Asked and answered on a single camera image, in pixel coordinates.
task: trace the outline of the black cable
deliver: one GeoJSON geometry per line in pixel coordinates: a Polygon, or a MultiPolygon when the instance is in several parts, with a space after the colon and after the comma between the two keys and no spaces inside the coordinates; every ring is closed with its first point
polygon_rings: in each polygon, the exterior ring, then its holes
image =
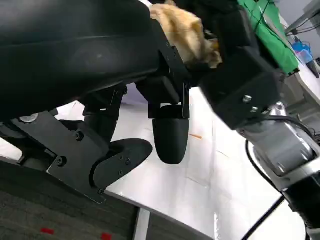
{"type": "Polygon", "coordinates": [[[252,234],[264,223],[264,221],[284,202],[285,197],[281,196],[269,209],[268,211],[253,225],[252,228],[244,235],[242,240],[248,240],[252,234]]]}
{"type": "Polygon", "coordinates": [[[308,33],[308,32],[311,32],[311,31],[313,31],[313,30],[315,30],[315,29],[317,29],[319,27],[320,27],[320,24],[317,24],[316,26],[312,26],[312,27],[301,29],[300,31],[298,31],[295,34],[287,34],[287,36],[295,36],[295,35],[298,35],[298,34],[308,33]]]}
{"type": "Polygon", "coordinates": [[[261,169],[257,166],[257,164],[255,163],[255,161],[253,160],[253,158],[251,157],[250,151],[249,151],[249,141],[246,140],[245,141],[245,153],[251,163],[251,165],[254,167],[254,169],[261,175],[261,177],[264,178],[264,180],[266,180],[277,192],[278,189],[276,188],[275,184],[270,180],[270,178],[264,174],[263,171],[261,171],[261,169]]]}
{"type": "Polygon", "coordinates": [[[300,24],[299,26],[297,26],[295,29],[302,27],[303,25],[305,25],[308,21],[310,21],[311,19],[313,19],[315,16],[317,16],[320,12],[317,12],[315,15],[313,15],[312,17],[308,18],[307,20],[305,20],[302,24],[300,24]]]}
{"type": "Polygon", "coordinates": [[[258,26],[259,26],[259,24],[260,24],[260,22],[261,22],[262,18],[264,17],[264,14],[265,14],[266,10],[267,10],[267,7],[269,6],[269,3],[270,3],[270,0],[268,0],[268,2],[266,3],[266,5],[265,5],[265,7],[264,7],[264,9],[263,9],[263,11],[262,11],[261,17],[260,17],[260,19],[259,19],[259,21],[258,21],[257,25],[256,25],[256,26],[255,26],[255,28],[254,28],[254,32],[256,32],[256,31],[257,31],[258,26]]]}
{"type": "Polygon", "coordinates": [[[298,119],[295,119],[293,117],[290,117],[290,116],[267,116],[263,120],[264,121],[280,121],[280,122],[292,123],[292,124],[296,125],[297,127],[299,127],[300,129],[302,129],[303,131],[305,131],[305,133],[307,133],[312,139],[314,138],[314,135],[311,133],[309,128],[305,124],[303,124],[301,121],[299,121],[298,119]]]}
{"type": "MultiPolygon", "coordinates": [[[[311,138],[314,138],[313,134],[310,132],[309,128],[303,124],[301,121],[299,121],[298,119],[295,119],[293,117],[289,117],[289,116],[268,116],[266,118],[264,118],[262,121],[281,121],[281,122],[289,122],[292,123],[294,125],[296,125],[297,127],[299,127],[300,129],[302,129],[303,131],[305,131],[311,138]]],[[[278,189],[276,188],[275,184],[270,180],[270,178],[268,178],[267,175],[265,175],[261,169],[257,166],[257,164],[255,163],[255,161],[253,160],[253,158],[251,157],[250,151],[249,151],[249,141],[246,140],[245,141],[245,153],[250,161],[250,163],[252,164],[252,166],[254,167],[254,169],[261,175],[261,177],[263,177],[277,192],[278,189]]],[[[244,237],[242,238],[242,240],[248,240],[252,234],[254,234],[254,232],[264,223],[264,221],[284,202],[285,197],[282,195],[269,209],[268,211],[249,229],[249,231],[244,235],[244,237]]],[[[310,240],[310,237],[307,233],[307,226],[305,227],[305,240],[310,240]]]]}

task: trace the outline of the red mark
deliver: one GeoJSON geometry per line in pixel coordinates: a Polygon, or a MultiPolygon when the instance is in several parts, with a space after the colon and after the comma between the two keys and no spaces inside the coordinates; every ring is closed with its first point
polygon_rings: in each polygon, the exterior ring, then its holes
{"type": "Polygon", "coordinates": [[[108,233],[102,233],[101,240],[111,240],[111,235],[108,233]]]}
{"type": "Polygon", "coordinates": [[[51,235],[53,235],[55,233],[55,231],[53,229],[46,228],[46,227],[41,228],[41,232],[44,234],[51,234],[51,235]]]}

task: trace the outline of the black metal bracket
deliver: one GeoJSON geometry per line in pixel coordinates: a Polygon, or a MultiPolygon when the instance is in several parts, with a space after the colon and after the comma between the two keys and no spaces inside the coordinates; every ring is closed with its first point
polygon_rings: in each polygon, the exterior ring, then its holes
{"type": "MultiPolygon", "coordinates": [[[[24,136],[51,159],[45,171],[97,203],[107,186],[139,166],[152,152],[152,146],[142,139],[124,139],[110,145],[82,121],[59,121],[49,112],[37,113],[36,119],[25,122],[13,119],[10,125],[17,136],[24,136]]],[[[28,159],[37,159],[29,152],[28,159]]]]}

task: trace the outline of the black curved cover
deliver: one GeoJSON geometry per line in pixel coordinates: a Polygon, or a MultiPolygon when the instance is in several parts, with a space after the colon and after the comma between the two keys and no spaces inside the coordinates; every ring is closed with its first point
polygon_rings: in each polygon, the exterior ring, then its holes
{"type": "Polygon", "coordinates": [[[155,149],[166,164],[179,164],[184,159],[189,135],[189,119],[153,119],[155,149]]]}
{"type": "Polygon", "coordinates": [[[0,121],[159,67],[150,12],[137,0],[6,0],[0,23],[0,121]]]}

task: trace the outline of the white surface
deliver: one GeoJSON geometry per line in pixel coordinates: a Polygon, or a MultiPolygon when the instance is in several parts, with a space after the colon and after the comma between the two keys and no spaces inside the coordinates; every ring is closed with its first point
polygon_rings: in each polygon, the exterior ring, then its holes
{"type": "Polygon", "coordinates": [[[136,219],[133,240],[146,240],[148,234],[148,226],[150,220],[150,212],[140,208],[136,219]]]}

